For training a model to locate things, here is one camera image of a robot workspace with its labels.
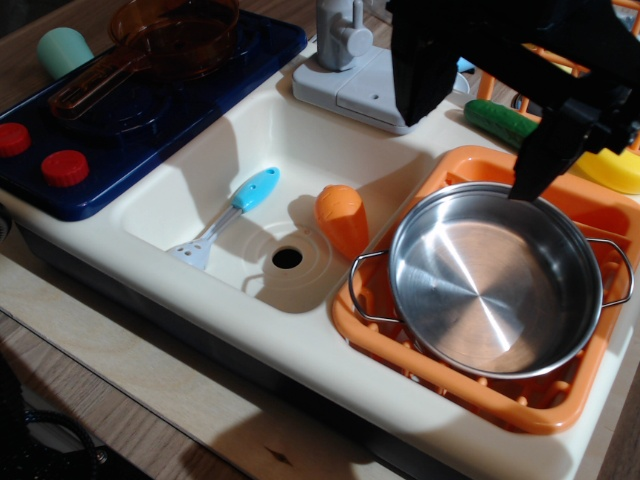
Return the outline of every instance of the sink drain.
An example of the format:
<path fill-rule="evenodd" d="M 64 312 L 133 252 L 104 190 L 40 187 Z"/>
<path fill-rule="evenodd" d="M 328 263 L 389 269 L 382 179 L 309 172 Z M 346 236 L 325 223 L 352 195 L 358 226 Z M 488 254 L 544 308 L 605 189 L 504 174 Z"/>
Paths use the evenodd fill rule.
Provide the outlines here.
<path fill-rule="evenodd" d="M 271 261 L 276 267 L 289 270 L 300 265 L 302 259 L 303 257 L 300 250 L 293 247 L 285 247 L 275 252 Z"/>

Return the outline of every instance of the red knob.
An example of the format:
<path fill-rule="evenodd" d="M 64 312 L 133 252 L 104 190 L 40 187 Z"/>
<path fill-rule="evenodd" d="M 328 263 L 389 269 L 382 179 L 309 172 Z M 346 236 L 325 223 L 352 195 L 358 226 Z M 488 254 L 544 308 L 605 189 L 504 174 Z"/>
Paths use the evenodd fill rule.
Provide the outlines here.
<path fill-rule="evenodd" d="M 72 187 L 89 175 L 87 158 L 76 150 L 61 150 L 44 159 L 42 174 L 52 187 Z"/>
<path fill-rule="evenodd" d="M 31 136 L 27 127 L 20 123 L 0 124 L 0 157 L 15 157 L 30 146 Z"/>

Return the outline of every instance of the wooden table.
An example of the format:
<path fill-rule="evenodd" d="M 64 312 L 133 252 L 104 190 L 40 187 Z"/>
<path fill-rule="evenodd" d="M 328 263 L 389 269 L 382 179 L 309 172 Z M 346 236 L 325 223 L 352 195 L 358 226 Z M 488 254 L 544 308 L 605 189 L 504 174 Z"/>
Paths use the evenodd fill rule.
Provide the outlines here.
<path fill-rule="evenodd" d="M 101 52 L 110 46 L 106 25 L 120 4 L 74 0 L 0 40 L 0 111 L 50 82 L 35 55 L 45 32 L 75 28 L 94 52 Z M 298 24 L 309 36 L 315 33 L 315 0 L 242 0 L 241 7 Z M 384 24 L 375 19 L 367 24 L 376 43 L 388 44 Z M 150 476 L 248 478 L 244 470 L 279 479 L 397 478 L 358 445 L 43 264 L 17 229 L 0 253 L 2 354 L 26 386 L 79 419 Z M 640 478 L 638 359 L 636 335 L 579 478 Z M 207 447 L 183 427 L 197 425 L 201 418 L 213 429 Z"/>

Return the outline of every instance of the dish drainer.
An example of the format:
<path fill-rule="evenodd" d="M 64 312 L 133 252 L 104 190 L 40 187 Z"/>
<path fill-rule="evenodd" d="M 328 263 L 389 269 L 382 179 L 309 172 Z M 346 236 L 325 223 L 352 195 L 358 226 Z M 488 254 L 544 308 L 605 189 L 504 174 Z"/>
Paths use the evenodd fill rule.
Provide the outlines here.
<path fill-rule="evenodd" d="M 447 185 L 466 181 L 512 184 L 515 158 L 484 147 L 452 150 L 419 189 L 405 213 Z M 616 242 L 637 269 L 640 206 L 636 202 L 571 174 L 559 177 L 543 196 L 568 215 L 585 236 Z M 389 248 L 399 221 L 382 237 L 376 250 Z M 594 246 L 594 253 L 602 272 L 605 301 L 623 297 L 628 275 L 621 259 L 611 249 L 600 246 Z M 355 275 L 354 289 L 368 311 L 393 316 L 385 258 L 363 264 Z M 339 290 L 332 311 L 336 328 L 353 348 L 400 375 L 508 431 L 552 434 L 569 428 L 579 418 L 620 306 L 603 309 L 594 335 L 571 361 L 548 374 L 524 380 L 472 377 L 417 350 L 402 324 L 382 325 L 362 319 L 354 310 L 348 284 Z"/>

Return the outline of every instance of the stainless steel pot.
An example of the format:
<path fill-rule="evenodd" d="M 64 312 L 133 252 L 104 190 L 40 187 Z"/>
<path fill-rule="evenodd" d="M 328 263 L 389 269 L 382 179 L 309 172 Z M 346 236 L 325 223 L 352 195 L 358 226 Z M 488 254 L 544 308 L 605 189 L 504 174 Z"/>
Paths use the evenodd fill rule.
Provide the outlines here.
<path fill-rule="evenodd" d="M 586 239 L 549 202 L 509 200 L 510 188 L 469 182 L 419 202 L 389 251 L 354 262 L 349 288 L 358 313 L 404 322 L 417 348 L 474 375 L 526 378 L 573 358 L 593 334 L 600 310 L 631 297 L 632 266 L 618 245 Z M 603 304 L 590 242 L 609 244 L 621 256 L 629 272 L 625 298 Z M 399 319 L 365 312 L 353 287 L 360 262 L 387 253 Z"/>

